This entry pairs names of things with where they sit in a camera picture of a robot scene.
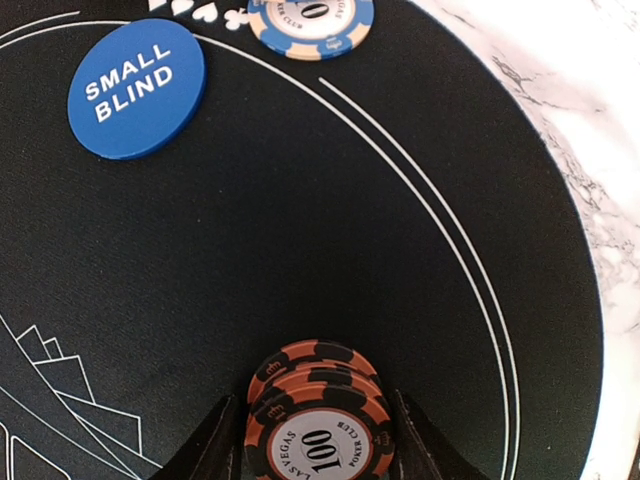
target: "blue button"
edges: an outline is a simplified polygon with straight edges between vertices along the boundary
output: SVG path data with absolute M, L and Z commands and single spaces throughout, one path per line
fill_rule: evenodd
M 205 85 L 202 49 L 169 20 L 147 19 L 114 30 L 82 60 L 67 112 L 88 150 L 111 160 L 152 153 L 195 113 Z

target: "stack of poker chips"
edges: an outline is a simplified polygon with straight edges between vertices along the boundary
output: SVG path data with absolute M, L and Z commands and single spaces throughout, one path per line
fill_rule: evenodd
M 245 451 L 261 480 L 378 479 L 394 454 L 378 375 L 344 345 L 307 340 L 260 366 L 247 395 Z

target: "blue and white poker chip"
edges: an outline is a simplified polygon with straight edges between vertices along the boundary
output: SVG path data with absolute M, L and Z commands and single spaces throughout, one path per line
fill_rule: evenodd
M 271 50 L 296 60 L 338 57 L 369 34 L 373 0 L 274 2 L 250 0 L 251 30 Z

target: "poker chip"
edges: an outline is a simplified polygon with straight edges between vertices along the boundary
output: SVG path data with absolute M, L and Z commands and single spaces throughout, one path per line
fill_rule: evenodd
M 269 401 L 285 392 L 288 388 L 315 382 L 354 388 L 367 396 L 375 398 L 385 410 L 389 411 L 389 405 L 382 394 L 382 390 L 371 379 L 349 366 L 330 365 L 327 364 L 327 362 L 302 364 L 293 372 L 279 375 L 270 380 L 265 385 L 262 394 L 253 403 L 251 411 L 256 412 L 260 410 Z
M 269 381 L 296 370 L 299 365 L 312 362 L 351 367 L 381 386 L 373 365 L 355 350 L 327 340 L 303 340 L 282 347 L 260 365 L 249 384 L 247 403 L 253 404 Z
M 69 125 L 102 158 L 143 157 L 186 127 L 206 78 L 204 54 L 187 28 L 158 18 L 132 22 L 102 38 L 78 66 Z
M 306 61 L 350 52 L 367 37 L 375 17 L 373 0 L 250 0 L 248 13 L 251 30 L 263 44 Z
M 249 416 L 245 452 L 263 480 L 378 479 L 394 455 L 388 411 L 343 385 L 296 384 Z

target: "white line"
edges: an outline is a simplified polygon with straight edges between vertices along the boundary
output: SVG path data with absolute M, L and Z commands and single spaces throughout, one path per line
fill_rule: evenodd
M 67 362 L 69 360 L 80 361 L 80 355 L 71 355 L 69 357 L 53 358 L 51 360 L 42 360 L 40 362 L 32 362 L 34 365 L 50 365 L 52 363 Z
M 58 339 L 56 337 L 50 338 L 49 340 L 47 340 L 46 342 L 43 342 L 44 345 L 47 345 L 47 343 L 55 343 L 56 344 L 56 350 L 58 350 L 58 354 L 60 355 L 60 357 L 64 357 L 64 355 L 62 354 L 62 349 L 60 348 L 60 344 L 58 343 Z
M 82 358 L 80 358 L 80 355 L 71 355 L 70 357 L 54 358 L 52 360 L 42 360 L 41 362 L 32 363 L 37 367 L 40 365 L 51 365 L 52 363 L 66 362 L 69 360 L 75 360 L 78 363 L 80 371 L 82 372 L 82 378 L 84 378 L 84 384 L 86 385 L 89 396 L 91 397 L 91 401 L 95 404 L 96 399 L 93 396 L 93 391 L 91 390 L 91 385 L 89 385 L 89 379 L 87 378 L 87 373 L 84 369 L 84 364 L 82 363 Z
M 39 457 L 41 460 L 43 460 L 45 463 L 48 463 L 49 465 L 51 465 L 54 469 L 56 469 L 57 471 L 59 471 L 61 474 L 63 474 L 65 477 L 67 477 L 67 480 L 71 480 L 71 477 L 69 476 L 69 474 L 67 472 L 65 472 L 62 468 L 60 468 L 58 465 L 56 465 L 55 463 L 53 463 L 51 460 L 49 460 L 47 457 L 45 457 L 44 455 L 42 455 L 40 452 L 37 452 L 35 449 L 33 449 L 30 445 L 27 445 L 25 442 L 23 442 L 20 438 L 16 437 L 15 435 L 11 437 L 11 458 L 15 458 L 14 455 L 14 449 L 15 449 L 15 442 L 19 442 L 20 444 L 22 444 L 23 447 L 25 447 L 27 450 L 29 450 L 31 453 L 33 453 L 35 456 Z M 15 461 L 11 461 L 11 476 L 13 476 L 15 478 L 16 473 L 15 473 Z
M 142 420 L 138 417 L 138 453 L 142 455 Z
M 104 405 L 100 405 L 98 403 L 91 403 L 91 402 L 88 402 L 87 400 L 83 400 L 81 398 L 74 397 L 73 395 L 69 395 L 68 393 L 61 392 L 60 390 L 56 390 L 55 392 L 58 395 L 62 395 L 63 397 L 70 398 L 71 400 L 75 400 L 76 402 L 84 403 L 85 405 L 90 405 L 92 407 L 99 408 L 101 410 L 106 410 L 107 412 L 117 413 L 117 414 L 122 415 L 124 417 L 134 418 L 134 419 L 138 420 L 138 422 L 140 422 L 140 417 L 138 415 L 132 415 L 131 413 L 121 412 L 121 411 L 115 410 L 113 408 L 105 407 Z
M 29 327 L 27 330 L 25 330 L 24 332 L 22 332 L 22 334 L 20 335 L 20 338 L 18 339 L 18 341 L 22 341 L 22 339 L 24 337 L 27 336 L 27 334 L 29 332 L 31 332 L 31 330 L 33 330 L 34 332 L 36 332 L 36 335 L 38 337 L 38 340 L 40 341 L 40 345 L 42 345 L 42 349 L 44 350 L 44 353 L 47 357 L 49 357 L 49 359 L 51 359 L 51 355 L 49 354 L 49 351 L 47 350 L 47 347 L 44 346 L 44 342 L 42 341 L 42 335 L 40 335 L 40 330 L 38 330 L 37 325 L 31 325 L 31 327 Z
M 82 376 L 84 377 L 84 383 L 87 386 L 87 390 L 89 390 L 89 396 L 91 397 L 91 401 L 96 403 L 96 398 L 93 396 L 93 390 L 91 390 L 91 385 L 89 385 L 89 379 L 87 378 L 87 373 L 84 370 L 84 364 L 82 363 L 82 359 L 78 357 L 78 362 L 80 362 L 80 370 L 82 370 Z
M 19 32 L 20 30 L 24 30 L 25 28 L 32 27 L 33 25 L 37 25 L 37 24 L 43 23 L 43 22 L 48 22 L 49 20 L 57 20 L 58 18 L 64 18 L 64 17 L 73 16 L 73 15 L 78 15 L 79 13 L 80 13 L 80 11 L 78 10 L 77 12 L 61 13 L 61 14 L 58 14 L 58 15 L 53 15 L 51 17 L 41 18 L 40 20 L 36 20 L 35 22 L 31 22 L 31 23 L 27 23 L 25 25 L 21 25 L 18 28 L 14 28 L 13 30 L 9 30 L 8 32 L 3 33 L 2 35 L 0 35 L 0 40 L 2 40 L 3 38 L 8 37 L 12 33 Z
M 29 408 L 26 405 L 23 405 L 22 403 L 20 403 L 20 401 L 13 397 L 9 392 L 7 392 L 4 387 L 0 386 L 0 390 L 2 391 L 2 393 L 4 393 L 6 396 L 8 396 L 11 400 L 13 400 L 19 407 L 21 407 L 23 410 L 25 410 L 27 413 L 29 413 L 33 418 L 35 418 L 36 420 L 38 420 L 40 423 L 42 423 L 44 426 L 46 426 L 47 428 L 49 428 L 52 432 L 57 433 L 59 436 L 61 436 L 62 438 L 64 438 L 66 441 L 68 441 L 69 443 L 71 443 L 72 445 L 74 445 L 75 447 L 79 448 L 80 450 L 82 450 L 83 452 L 87 453 L 88 455 L 92 456 L 93 458 L 95 458 L 96 460 L 104 463 L 105 465 L 110 466 L 111 468 L 113 468 L 114 470 L 122 473 L 123 475 L 126 475 L 129 478 L 134 478 L 136 480 L 139 480 L 139 477 L 136 477 L 133 475 L 133 472 L 127 473 L 124 470 L 120 470 L 118 467 L 116 467 L 115 465 L 110 464 L 109 462 L 107 462 L 106 460 L 103 460 L 102 458 L 100 458 L 98 455 L 96 455 L 95 453 L 91 452 L 90 450 L 87 450 L 85 447 L 83 447 L 82 445 L 80 445 L 79 443 L 75 442 L 74 440 L 72 440 L 71 438 L 67 437 L 64 433 L 60 432 L 59 430 L 57 430 L 55 427 L 53 427 L 52 425 L 49 425 L 45 420 L 43 420 L 42 418 L 40 418 L 38 415 L 36 415 L 34 412 L 32 412 L 31 410 L 29 410 Z
M 29 356 L 27 355 L 27 353 L 26 353 L 26 352 L 24 351 L 24 349 L 22 348 L 22 345 L 20 345 L 20 342 L 18 342 L 18 340 L 13 336 L 13 333 L 11 332 L 11 329 L 9 328 L 9 325 L 7 324 L 7 322 L 5 321 L 5 319 L 2 317 L 2 315 L 0 315 L 0 321 L 2 322 L 2 324 L 4 325 L 4 327 L 7 329 L 7 331 L 11 334 L 11 337 L 13 337 L 14 341 L 16 342 L 16 345 L 17 345 L 17 346 L 18 346 L 18 348 L 20 349 L 20 352 L 22 352 L 22 355 L 24 356 L 24 358 L 25 358 L 25 359 L 26 359 L 26 360 L 27 360 L 27 361 L 28 361 L 28 362 L 33 366 L 33 364 L 31 363 L 31 360 L 29 360 Z M 70 413 L 71 415 L 73 415 L 73 414 L 74 414 L 74 412 L 73 412 L 73 411 L 72 411 L 72 410 L 67 406 L 67 404 L 66 404 L 66 403 L 64 403 L 64 402 L 62 401 L 62 398 L 60 398 L 60 396 L 58 396 L 58 395 L 56 394 L 55 390 L 53 389 L 53 387 L 51 386 L 51 384 L 47 381 L 47 379 L 44 377 L 44 375 L 42 375 L 42 373 L 40 372 L 40 370 L 38 370 L 35 366 L 33 367 L 33 370 L 36 372 L 36 374 L 37 374 L 37 375 L 39 375 L 39 376 L 40 376 L 40 378 L 42 379 L 42 381 L 44 382 L 44 384 L 49 388 L 49 390 L 51 390 L 51 393 L 53 393 L 53 395 L 54 395 L 54 396 L 58 399 L 58 401 L 62 404 L 63 408 L 66 408 L 66 409 L 69 411 L 69 413 Z M 82 425 L 82 424 L 81 424 L 81 423 L 79 423 L 79 422 L 78 422 L 78 424 L 79 424 L 82 428 L 84 428 L 84 429 L 86 430 L 86 432 L 87 432 L 91 437 L 93 437 L 93 439 L 94 439 L 96 442 L 98 442 L 98 444 L 100 444 L 100 446 L 105 450 L 105 452 L 107 452 L 111 457 L 113 457 L 113 458 L 114 458 L 114 460 L 115 460 L 116 462 L 118 462 L 118 463 L 119 463 L 119 464 L 120 464 L 120 465 L 121 465 L 125 470 L 127 470 L 127 471 L 131 472 L 131 470 L 129 470 L 129 467 L 127 467 L 124 463 L 122 463 L 122 461 L 121 461 L 118 457 L 116 457 L 116 456 L 113 454 L 113 452 L 111 452 L 111 451 L 110 451 L 110 450 L 109 450 L 109 449 L 108 449 L 108 448 L 107 448 L 107 447 L 106 447 L 106 446 L 105 446 L 105 445 L 100 441 L 100 439 L 98 439 L 98 438 L 97 438 L 97 437 L 96 437 L 96 436 L 91 432 L 91 430 L 87 429 L 87 427 L 85 427 L 84 425 Z M 135 473 L 133 473 L 133 472 L 131 472 L 131 475 L 133 475 L 133 477 L 131 477 L 131 478 L 136 478 L 136 479 L 138 479 L 138 478 L 139 478 L 139 477 L 138 477 Z
M 11 475 L 11 466 L 12 466 L 12 462 L 11 462 L 11 453 L 9 451 L 9 430 L 7 430 L 7 427 L 5 427 L 2 422 L 0 422 L 0 429 L 2 429 L 2 431 L 4 432 L 4 456 L 5 456 L 5 464 L 6 464 L 6 472 L 7 472 L 7 477 L 6 480 L 12 480 L 13 475 Z
M 13 41 L 8 42 L 8 43 L 6 43 L 4 45 L 0 45 L 0 50 L 2 48 L 5 48 L 5 47 L 11 45 L 12 43 L 17 42 L 18 40 L 26 39 L 26 38 L 29 38 L 31 36 L 37 35 L 37 34 L 46 33 L 46 32 L 53 31 L 53 30 L 58 30 L 60 28 L 73 27 L 73 26 L 82 26 L 82 25 L 124 25 L 124 24 L 127 24 L 127 23 L 129 23 L 129 22 L 121 21 L 121 20 L 106 20 L 106 21 L 75 22 L 75 23 L 69 23 L 69 24 L 66 24 L 66 25 L 56 25 L 54 27 L 49 27 L 47 29 L 43 29 L 43 30 L 40 30 L 38 32 L 32 32 L 30 34 L 25 35 L 24 37 L 20 37 L 18 39 L 14 39 Z M 420 192 L 415 188 L 415 186 L 411 183 L 411 181 L 407 178 L 407 176 L 402 172 L 402 170 L 400 170 L 398 168 L 398 166 L 388 157 L 388 155 L 386 155 L 386 153 L 371 138 L 369 138 L 366 135 L 366 133 L 364 131 L 362 131 L 355 123 L 353 123 L 340 110 L 338 110 L 331 103 L 329 103 L 327 100 L 325 100 L 323 97 L 318 95 L 315 91 L 311 90 L 306 85 L 302 84 L 301 82 L 299 82 L 295 78 L 293 78 L 293 77 L 289 76 L 288 74 L 282 72 L 281 70 L 277 69 L 276 67 L 272 66 L 271 64 L 269 64 L 267 62 L 264 62 L 263 60 L 260 60 L 260 59 L 258 59 L 256 57 L 254 57 L 253 55 L 250 55 L 250 54 L 248 54 L 248 53 L 246 53 L 246 52 L 244 52 L 242 50 L 239 50 L 239 49 L 237 49 L 235 47 L 232 47 L 231 45 L 228 45 L 226 43 L 223 43 L 223 42 L 220 42 L 218 40 L 214 40 L 214 39 L 211 39 L 209 37 L 202 36 L 202 35 L 194 35 L 194 36 L 196 38 L 204 41 L 204 42 L 210 43 L 212 45 L 219 46 L 219 47 L 221 47 L 221 48 L 223 48 L 225 50 L 228 50 L 228 51 L 231 51 L 233 53 L 236 53 L 237 55 L 240 55 L 240 56 L 242 56 L 242 57 L 244 57 L 244 58 L 246 58 L 246 59 L 248 59 L 248 60 L 250 60 L 250 61 L 252 61 L 252 62 L 254 62 L 256 64 L 258 64 L 258 65 L 261 65 L 262 67 L 266 68 L 267 70 L 270 70 L 271 72 L 275 73 L 276 75 L 280 76 L 281 78 L 289 81 L 291 84 L 295 85 L 300 90 L 306 92 L 308 95 L 310 95 L 316 101 L 321 103 L 325 108 L 327 108 L 329 111 L 334 113 L 347 126 L 349 126 L 354 132 L 356 132 L 358 135 L 360 135 L 360 137 L 363 140 L 365 140 L 378 153 L 378 155 L 380 155 L 380 157 L 383 158 L 386 161 L 386 163 L 392 168 L 392 170 L 407 185 L 407 187 L 412 191 L 414 196 L 416 196 L 416 198 L 423 205 L 425 210 L 430 214 L 430 216 L 432 217 L 433 221 L 436 223 L 436 225 L 440 229 L 441 233 L 445 236 L 447 242 L 449 243 L 450 248 L 453 250 L 454 255 L 458 259 L 458 262 L 460 263 L 460 266 L 462 267 L 464 273 L 467 276 L 467 279 L 468 279 L 468 281 L 470 283 L 470 286 L 471 286 L 472 290 L 474 291 L 476 299 L 477 299 L 477 301 L 479 303 L 480 309 L 482 310 L 482 313 L 483 313 L 483 315 L 485 317 L 485 321 L 487 322 L 487 327 L 489 329 L 489 334 L 490 334 L 491 339 L 492 339 L 493 344 L 494 344 L 494 351 L 495 351 L 496 357 L 498 359 L 498 369 L 500 371 L 500 377 L 501 377 L 502 386 L 503 386 L 503 395 L 505 395 L 506 394 L 506 379 L 505 379 L 505 373 L 504 373 L 504 366 L 502 365 L 502 357 L 501 357 L 500 349 L 499 349 L 499 347 L 497 345 L 497 340 L 496 340 L 496 336 L 495 336 L 495 331 L 493 330 L 493 325 L 491 324 L 491 321 L 488 318 L 488 313 L 487 313 L 487 310 L 486 310 L 486 306 L 484 305 L 482 297 L 480 296 L 480 293 L 478 291 L 477 285 L 475 285 L 473 277 L 471 276 L 471 274 L 470 274 L 470 272 L 468 270 L 468 267 L 467 267 L 466 263 L 464 262 L 464 259 L 462 258 L 460 252 L 458 251 L 457 247 L 455 246 L 455 243 L 453 242 L 451 237 L 446 232 L 446 229 L 442 225 L 440 219 L 435 215 L 435 212 L 433 212 L 431 207 L 427 204 L 427 202 L 421 196 Z M 508 399 L 506 399 L 505 416 L 507 417 L 507 419 L 508 419 L 508 415 L 509 415 L 508 408 L 509 408 Z
M 276 67 L 272 66 L 271 64 L 269 64 L 269 63 L 267 63 L 267 62 L 265 62 L 263 60 L 260 60 L 259 58 L 254 57 L 253 55 L 250 55 L 250 54 L 248 54 L 248 53 L 246 53 L 246 52 L 244 52 L 242 50 L 239 50 L 239 49 L 237 49 L 235 47 L 232 47 L 231 45 L 227 45 L 226 43 L 222 43 L 222 42 L 220 42 L 218 40 L 214 40 L 214 39 L 211 39 L 211 38 L 208 38 L 208 37 L 204 37 L 202 35 L 194 35 L 194 36 L 196 38 L 200 39 L 200 40 L 203 40 L 205 42 L 211 43 L 213 45 L 217 45 L 217 46 L 219 46 L 221 48 L 224 48 L 224 49 L 229 50 L 229 51 L 231 51 L 233 53 L 236 53 L 236 54 L 238 54 L 238 55 L 240 55 L 242 57 L 245 57 L 248 60 L 251 60 L 252 62 L 257 63 L 258 65 L 263 66 L 264 68 L 272 71 L 276 75 L 284 78 L 285 80 L 288 80 L 290 83 L 292 83 L 293 85 L 298 87 L 300 90 L 306 92 L 312 98 L 314 98 L 319 103 L 321 103 L 323 106 L 325 106 L 328 110 L 330 110 L 333 114 L 335 114 L 338 118 L 340 118 L 347 126 L 349 126 L 354 132 L 356 132 L 358 135 L 360 135 L 360 137 L 365 142 L 367 142 L 369 144 L 369 146 L 371 146 L 371 148 L 373 148 L 373 150 L 376 151 L 376 153 L 378 153 L 378 155 L 387 163 L 387 165 L 389 165 L 389 167 L 391 167 L 391 169 L 398 175 L 398 177 L 400 177 L 400 179 L 405 183 L 405 185 L 411 190 L 411 192 L 418 199 L 418 201 L 422 204 L 422 206 L 427 211 L 427 213 L 431 216 L 432 220 L 435 222 L 435 224 L 437 225 L 438 229 L 440 230 L 440 233 L 442 233 L 442 235 L 447 240 L 447 243 L 449 244 L 449 247 L 451 248 L 451 250 L 453 251 L 453 254 L 457 258 L 458 263 L 460 264 L 460 267 L 464 271 L 464 273 L 465 273 L 465 275 L 467 277 L 467 280 L 469 282 L 469 285 L 471 286 L 471 289 L 473 290 L 473 293 L 475 294 L 475 297 L 476 297 L 476 300 L 478 302 L 478 305 L 480 306 L 480 309 L 482 311 L 482 315 L 484 316 L 487 328 L 489 329 L 489 336 L 491 337 L 491 341 L 493 342 L 493 349 L 494 349 L 494 353 L 496 355 L 496 359 L 497 359 L 497 363 L 498 363 L 498 371 L 500 373 L 500 381 L 502 382 L 502 397 L 503 397 L 503 406 L 504 406 L 504 410 L 505 410 L 505 444 L 506 444 L 506 446 L 505 446 L 505 450 L 506 450 L 505 451 L 505 456 L 508 457 L 509 423 L 510 423 L 510 421 L 509 421 L 509 398 L 508 398 L 508 393 L 507 393 L 507 381 L 506 381 L 506 375 L 505 375 L 505 372 L 504 372 L 504 365 L 502 364 L 502 355 L 501 355 L 501 352 L 500 352 L 500 347 L 498 345 L 496 334 L 495 334 L 495 331 L 493 329 L 493 324 L 491 323 L 491 319 L 489 318 L 489 314 L 487 312 L 487 308 L 486 308 L 486 306 L 484 304 L 484 301 L 482 299 L 482 296 L 480 295 L 480 292 L 478 290 L 478 286 L 475 284 L 473 276 L 471 275 L 471 272 L 469 271 L 469 268 L 467 267 L 467 264 L 465 263 L 464 258 L 460 254 L 460 251 L 456 247 L 455 242 L 449 236 L 446 228 L 444 227 L 444 225 L 442 224 L 442 222 L 440 221 L 438 216 L 435 214 L 433 209 L 429 206 L 429 204 L 426 202 L 426 200 L 422 197 L 422 195 L 416 189 L 416 187 L 413 185 L 413 183 L 411 183 L 411 180 L 409 180 L 409 178 L 404 174 L 404 172 L 402 172 L 402 170 L 400 170 L 400 168 L 380 148 L 380 146 L 378 146 L 378 144 L 376 144 L 364 131 L 362 131 L 362 129 L 360 129 L 360 127 L 358 127 L 354 122 L 352 122 L 346 115 L 344 115 L 340 110 L 338 110 L 335 106 L 333 106 L 331 103 L 329 103 L 323 97 L 321 97 L 315 91 L 311 90 L 309 87 L 307 87 L 303 83 L 299 82 L 295 78 L 291 77 L 290 75 L 288 75 L 288 74 L 284 73 L 283 71 L 277 69 Z
M 516 431 L 515 431 L 515 444 L 514 444 L 514 464 L 513 464 L 513 467 L 512 467 L 511 477 L 510 477 L 511 480 L 513 480 L 514 477 L 515 477 L 515 474 L 516 474 L 516 466 L 517 466 L 517 462 L 518 462 L 518 453 L 519 453 L 519 448 L 520 448 L 520 433 L 521 433 L 520 432 L 520 428 L 521 428 L 521 426 L 520 426 L 520 387 L 519 387 L 519 382 L 518 382 L 518 372 L 517 372 L 517 369 L 516 369 L 516 359 L 515 359 L 515 355 L 514 355 L 514 352 L 513 352 L 513 346 L 511 344 L 511 337 L 509 336 L 509 329 L 507 327 L 506 320 L 505 320 L 504 315 L 502 313 L 502 308 L 500 307 L 500 302 L 498 301 L 498 296 L 495 293 L 495 290 L 493 288 L 493 284 L 489 280 L 489 275 L 487 274 L 487 271 L 484 268 L 484 264 L 480 260 L 480 256 L 478 255 L 478 252 L 476 251 L 475 247 L 473 246 L 473 243 L 471 242 L 471 239 L 467 235 L 467 232 L 465 231 L 464 227 L 460 223 L 460 220 L 458 220 L 458 217 L 453 212 L 453 209 L 449 206 L 449 204 L 444 199 L 443 195 L 437 189 L 435 184 L 431 181 L 431 179 L 429 177 L 427 177 L 427 175 L 424 173 L 424 171 L 422 170 L 420 165 L 418 165 L 418 163 L 413 159 L 413 157 L 411 155 L 409 155 L 409 153 L 404 149 L 404 147 L 382 125 L 380 125 L 380 123 L 378 123 L 378 121 L 375 118 L 373 118 L 371 115 L 369 115 L 369 113 L 367 111 L 365 111 L 364 108 L 362 108 L 359 104 L 357 104 L 355 101 L 353 101 L 345 93 L 340 91 L 337 87 L 335 87 L 329 81 L 325 80 L 322 77 L 320 77 L 318 80 L 325 87 L 327 87 L 329 90 L 331 90 L 337 96 L 339 96 L 342 100 L 344 100 L 346 103 L 351 105 L 351 107 L 354 108 L 358 113 L 360 113 L 360 115 L 362 115 L 364 118 L 366 118 L 369 121 L 369 123 L 371 123 L 382 135 L 384 135 L 384 137 L 402 154 L 402 156 L 411 164 L 413 169 L 416 172 L 418 172 L 418 174 L 422 177 L 424 182 L 429 186 L 429 188 L 431 189 L 433 194 L 438 198 L 438 200 L 440 201 L 440 203 L 442 204 L 442 206 L 444 207 L 446 212 L 449 214 L 449 217 L 451 217 L 451 220 L 453 221 L 453 223 L 457 227 L 458 231 L 462 235 L 462 238 L 464 239 L 465 243 L 467 244 L 467 247 L 469 248 L 469 251 L 471 252 L 471 255 L 473 256 L 473 259 L 476 261 L 476 263 L 478 265 L 478 268 L 480 269 L 480 272 L 482 273 L 482 278 L 484 279 L 484 281 L 485 281 L 485 283 L 487 285 L 487 288 L 489 289 L 489 292 L 491 294 L 491 299 L 493 300 L 493 303 L 494 303 L 494 305 L 496 307 L 496 311 L 498 313 L 498 318 L 500 319 L 500 323 L 502 325 L 502 330 L 504 332 L 505 340 L 506 340 L 506 343 L 507 343 L 507 350 L 509 352 L 509 359 L 511 361 L 511 372 L 512 372 L 513 377 L 514 377 L 514 396 L 515 396 L 515 406 L 516 406 L 516 411 L 515 411 L 516 429 L 515 430 Z M 505 473 L 506 473 L 506 468 L 507 468 L 507 457 L 506 456 L 504 458 L 504 463 L 503 463 L 503 467 L 502 468 L 503 468 L 502 478 L 504 479 L 505 478 Z
M 85 425 L 87 425 L 89 428 L 93 428 L 95 431 L 101 433 L 102 435 L 104 435 L 105 437 L 107 437 L 109 440 L 111 440 L 113 443 L 115 443 L 116 445 L 124 448 L 127 452 L 131 452 L 132 454 L 134 454 L 136 457 L 141 458 L 142 460 L 144 460 L 145 462 L 153 465 L 154 467 L 158 467 L 158 468 L 162 468 L 162 465 L 154 462 L 153 460 L 151 460 L 150 458 L 145 457 L 144 455 L 142 455 L 139 452 L 136 452 L 133 448 L 131 447 L 127 447 L 125 444 L 121 443 L 119 440 L 116 440 L 115 438 L 113 438 L 111 435 L 109 435 L 107 432 L 105 432 L 104 430 L 99 429 L 98 427 L 96 427 L 93 423 L 91 423 L 90 421 L 88 421 L 87 419 L 85 419 L 84 417 L 82 417 L 81 415 L 77 415 L 76 414 L 76 418 L 78 420 L 80 420 L 82 423 L 84 423 Z
M 33 330 L 34 328 L 36 328 L 35 325 L 31 325 L 29 328 L 27 328 L 24 332 L 22 332 L 20 334 L 20 336 L 18 338 L 16 338 L 16 340 L 19 342 L 20 340 L 22 340 L 24 338 L 24 336 L 29 333 L 31 330 Z
M 38 330 L 38 327 L 36 327 L 36 334 L 38 335 L 38 339 L 40 340 L 40 344 L 42 345 L 44 353 L 46 353 L 47 357 L 49 357 L 49 360 L 51 360 L 51 354 L 49 353 L 49 350 L 47 350 L 47 347 L 44 346 L 44 342 L 42 341 L 42 336 L 40 335 L 40 330 Z
M 86 22 L 75 22 L 75 23 L 65 23 L 62 25 L 54 25 L 53 27 L 47 27 L 42 30 L 38 30 L 36 32 L 27 33 L 22 37 L 14 38 L 13 40 L 10 40 L 3 45 L 0 45 L 0 50 L 8 47 L 9 45 L 13 45 L 14 43 L 17 43 L 20 40 L 26 40 L 27 38 L 35 37 L 36 35 L 40 35 L 41 33 L 53 32 L 54 30 L 60 30 L 62 28 L 79 27 L 82 25 L 126 25 L 128 23 L 130 22 L 125 22 L 124 20 L 90 20 Z

